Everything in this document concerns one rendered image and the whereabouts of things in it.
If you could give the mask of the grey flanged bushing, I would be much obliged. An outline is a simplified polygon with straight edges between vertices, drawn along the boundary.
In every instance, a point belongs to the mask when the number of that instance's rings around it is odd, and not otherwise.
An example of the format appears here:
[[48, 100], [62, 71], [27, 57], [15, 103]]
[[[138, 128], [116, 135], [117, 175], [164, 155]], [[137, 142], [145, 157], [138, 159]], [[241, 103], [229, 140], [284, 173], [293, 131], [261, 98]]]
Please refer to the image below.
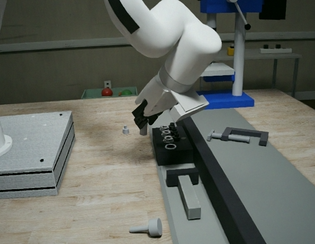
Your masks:
[[149, 231], [151, 236], [162, 235], [162, 223], [160, 218], [150, 219], [149, 225], [130, 227], [130, 232]]

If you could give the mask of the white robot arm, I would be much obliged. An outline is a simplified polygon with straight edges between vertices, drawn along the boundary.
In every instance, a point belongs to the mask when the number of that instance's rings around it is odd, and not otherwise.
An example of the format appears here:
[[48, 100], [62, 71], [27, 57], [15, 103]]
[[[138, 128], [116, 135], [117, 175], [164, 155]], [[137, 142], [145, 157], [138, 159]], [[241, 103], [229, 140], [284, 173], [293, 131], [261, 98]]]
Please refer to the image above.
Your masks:
[[141, 54], [158, 58], [174, 49], [159, 70], [178, 101], [169, 112], [175, 122], [204, 110], [209, 102], [192, 87], [221, 50], [219, 35], [178, 0], [162, 0], [149, 10], [142, 0], [104, 0], [121, 34]]

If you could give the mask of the white flanged bushing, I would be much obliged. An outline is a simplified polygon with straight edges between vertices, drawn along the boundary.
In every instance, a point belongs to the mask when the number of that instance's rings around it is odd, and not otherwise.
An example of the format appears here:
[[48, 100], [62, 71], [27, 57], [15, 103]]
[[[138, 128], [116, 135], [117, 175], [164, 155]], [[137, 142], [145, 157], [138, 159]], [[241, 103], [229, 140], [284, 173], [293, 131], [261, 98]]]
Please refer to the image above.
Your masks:
[[[148, 119], [148, 122], [149, 122], [149, 119]], [[143, 135], [143, 136], [147, 135], [148, 122], [145, 124], [145, 126], [142, 129], [140, 129], [140, 135]]]

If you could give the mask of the grey stepped metal bushing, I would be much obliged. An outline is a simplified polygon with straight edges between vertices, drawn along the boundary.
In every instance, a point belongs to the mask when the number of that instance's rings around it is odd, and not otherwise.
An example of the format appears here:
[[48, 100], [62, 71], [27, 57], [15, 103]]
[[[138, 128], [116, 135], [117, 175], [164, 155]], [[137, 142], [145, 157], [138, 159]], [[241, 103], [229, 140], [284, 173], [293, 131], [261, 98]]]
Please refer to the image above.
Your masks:
[[129, 134], [129, 128], [127, 128], [127, 125], [124, 125], [123, 134]]

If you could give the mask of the long black rectangular bar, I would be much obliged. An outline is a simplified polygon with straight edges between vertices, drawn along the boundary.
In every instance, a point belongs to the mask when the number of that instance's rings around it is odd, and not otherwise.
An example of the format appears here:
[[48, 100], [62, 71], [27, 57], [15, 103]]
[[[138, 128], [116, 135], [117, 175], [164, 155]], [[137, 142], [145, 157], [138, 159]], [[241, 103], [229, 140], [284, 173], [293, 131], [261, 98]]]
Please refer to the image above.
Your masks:
[[191, 116], [176, 122], [192, 147], [193, 162], [230, 244], [266, 244]]

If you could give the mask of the black rectangular plate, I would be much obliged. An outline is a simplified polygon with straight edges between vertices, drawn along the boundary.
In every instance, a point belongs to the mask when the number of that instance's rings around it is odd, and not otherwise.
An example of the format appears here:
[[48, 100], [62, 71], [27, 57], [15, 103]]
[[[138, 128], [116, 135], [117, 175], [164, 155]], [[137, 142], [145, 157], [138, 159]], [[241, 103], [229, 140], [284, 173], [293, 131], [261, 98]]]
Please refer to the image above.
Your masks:
[[158, 166], [193, 163], [193, 147], [182, 126], [152, 128]]

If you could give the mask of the blue drill press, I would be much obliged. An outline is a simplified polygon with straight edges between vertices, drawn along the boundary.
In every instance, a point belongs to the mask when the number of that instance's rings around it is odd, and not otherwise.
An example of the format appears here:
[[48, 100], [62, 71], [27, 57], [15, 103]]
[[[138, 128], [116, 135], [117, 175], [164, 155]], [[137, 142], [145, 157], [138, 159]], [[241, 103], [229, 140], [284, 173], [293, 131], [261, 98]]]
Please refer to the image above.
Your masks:
[[[259, 19], [284, 20], [287, 0], [198, 0], [201, 13], [207, 14], [207, 26], [216, 32], [216, 13], [235, 14], [233, 69], [224, 63], [210, 63], [200, 76], [205, 82], [233, 81], [232, 89], [196, 91], [209, 105], [204, 109], [254, 107], [254, 99], [242, 91], [245, 34], [251, 28], [246, 13], [259, 12]], [[262, 4], [263, 2], [263, 4]], [[219, 76], [221, 75], [221, 76]]]

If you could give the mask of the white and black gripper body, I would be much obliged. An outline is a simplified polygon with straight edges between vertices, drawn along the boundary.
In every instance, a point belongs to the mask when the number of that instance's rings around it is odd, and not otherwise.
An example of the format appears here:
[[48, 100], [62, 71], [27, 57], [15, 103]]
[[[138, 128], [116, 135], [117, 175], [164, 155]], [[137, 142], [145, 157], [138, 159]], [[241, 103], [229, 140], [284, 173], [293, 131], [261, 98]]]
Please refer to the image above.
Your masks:
[[148, 102], [144, 109], [144, 116], [151, 116], [168, 110], [178, 102], [170, 92], [170, 89], [160, 80], [159, 72], [140, 92], [135, 100], [135, 104], [140, 104], [144, 100]]

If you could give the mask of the dark grey c-clamp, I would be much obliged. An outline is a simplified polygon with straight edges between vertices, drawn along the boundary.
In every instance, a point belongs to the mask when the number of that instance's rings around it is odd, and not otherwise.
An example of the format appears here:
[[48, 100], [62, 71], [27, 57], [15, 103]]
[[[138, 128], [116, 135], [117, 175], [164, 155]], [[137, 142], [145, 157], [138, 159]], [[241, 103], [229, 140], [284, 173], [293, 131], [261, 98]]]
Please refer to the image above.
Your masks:
[[[232, 135], [236, 134], [236, 135]], [[237, 136], [244, 135], [244, 136]], [[250, 136], [252, 137], [260, 137], [259, 145], [267, 145], [269, 132], [264, 131], [256, 131], [256, 130], [247, 130], [247, 129], [238, 129], [238, 128], [230, 128], [226, 127], [223, 134], [215, 133], [215, 130], [211, 130], [211, 132], [207, 136], [207, 140], [211, 140], [211, 138], [219, 138], [221, 140], [234, 140], [234, 141], [242, 141], [242, 142], [250, 142]], [[248, 137], [245, 137], [248, 136]]]

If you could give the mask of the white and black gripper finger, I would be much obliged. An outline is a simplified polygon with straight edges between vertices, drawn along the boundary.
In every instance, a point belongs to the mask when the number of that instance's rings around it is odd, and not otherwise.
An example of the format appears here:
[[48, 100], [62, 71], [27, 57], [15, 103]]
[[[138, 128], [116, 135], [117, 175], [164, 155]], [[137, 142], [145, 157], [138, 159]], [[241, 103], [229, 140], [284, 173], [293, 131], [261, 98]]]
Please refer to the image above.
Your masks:
[[132, 111], [135, 121], [135, 124], [139, 129], [142, 129], [145, 124], [148, 122], [149, 116], [144, 116], [144, 109], [147, 106], [148, 102], [144, 100], [135, 110]]
[[157, 113], [157, 114], [151, 115], [151, 116], [148, 118], [148, 119], [149, 119], [148, 124], [149, 124], [149, 125], [152, 125], [152, 124], [156, 121], [156, 119], [158, 118], [158, 116], [160, 116], [162, 113], [163, 113], [163, 111], [162, 111], [162, 112], [159, 112], [159, 113]]

